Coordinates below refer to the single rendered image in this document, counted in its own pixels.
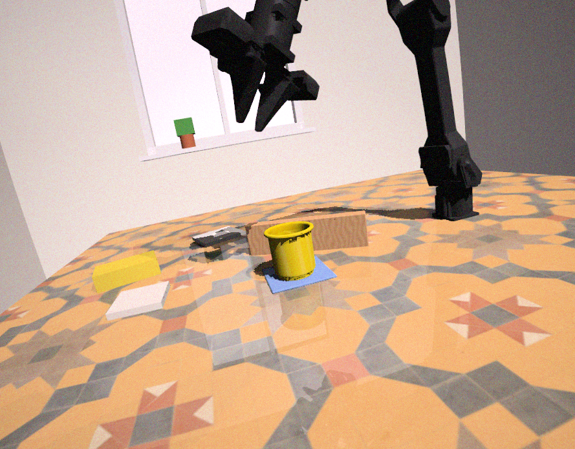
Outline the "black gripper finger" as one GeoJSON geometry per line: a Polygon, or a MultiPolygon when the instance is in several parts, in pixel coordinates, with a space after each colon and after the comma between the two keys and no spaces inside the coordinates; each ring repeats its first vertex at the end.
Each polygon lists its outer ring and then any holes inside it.
{"type": "Polygon", "coordinates": [[[259,84],[258,90],[260,99],[255,120],[255,131],[257,132],[262,132],[282,105],[293,94],[299,94],[301,91],[292,82],[262,83],[259,84]]]}
{"type": "Polygon", "coordinates": [[[251,52],[218,57],[231,78],[235,121],[243,123],[250,111],[267,63],[251,52]]]}

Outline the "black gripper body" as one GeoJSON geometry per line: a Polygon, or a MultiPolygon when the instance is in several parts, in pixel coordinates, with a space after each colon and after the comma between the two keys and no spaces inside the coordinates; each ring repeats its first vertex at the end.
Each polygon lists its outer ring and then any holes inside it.
{"type": "Polygon", "coordinates": [[[304,70],[288,71],[286,63],[294,63],[290,51],[294,34],[301,33],[295,8],[283,0],[257,0],[245,20],[229,6],[199,16],[194,22],[191,38],[205,49],[228,46],[226,56],[251,52],[267,63],[264,83],[292,82],[301,89],[288,101],[316,100],[320,86],[304,70]]]}

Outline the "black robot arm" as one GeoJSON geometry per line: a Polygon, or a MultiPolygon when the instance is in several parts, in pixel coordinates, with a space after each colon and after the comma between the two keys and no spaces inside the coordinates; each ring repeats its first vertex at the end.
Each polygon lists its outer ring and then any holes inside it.
{"type": "Polygon", "coordinates": [[[449,0],[386,0],[387,12],[406,47],[414,54],[428,138],[419,147],[420,168],[436,187],[432,216],[458,221],[478,216],[472,188],[483,173],[471,159],[467,141],[456,128],[444,46],[451,30],[449,0]]]}

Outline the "yellow rectangular block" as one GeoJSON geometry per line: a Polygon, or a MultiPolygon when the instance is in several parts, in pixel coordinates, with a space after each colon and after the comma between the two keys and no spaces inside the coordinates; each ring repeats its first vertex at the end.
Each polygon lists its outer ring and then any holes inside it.
{"type": "Polygon", "coordinates": [[[154,250],[94,268],[92,280],[97,293],[161,274],[154,250]]]}

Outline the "yellow cup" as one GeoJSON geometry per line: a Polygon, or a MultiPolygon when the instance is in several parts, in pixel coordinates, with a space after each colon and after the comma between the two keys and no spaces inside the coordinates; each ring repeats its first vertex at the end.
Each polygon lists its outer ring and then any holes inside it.
{"type": "Polygon", "coordinates": [[[268,238],[274,272],[279,279],[297,281],[312,275],[316,267],[311,230],[314,225],[294,221],[264,231],[268,238]]]}

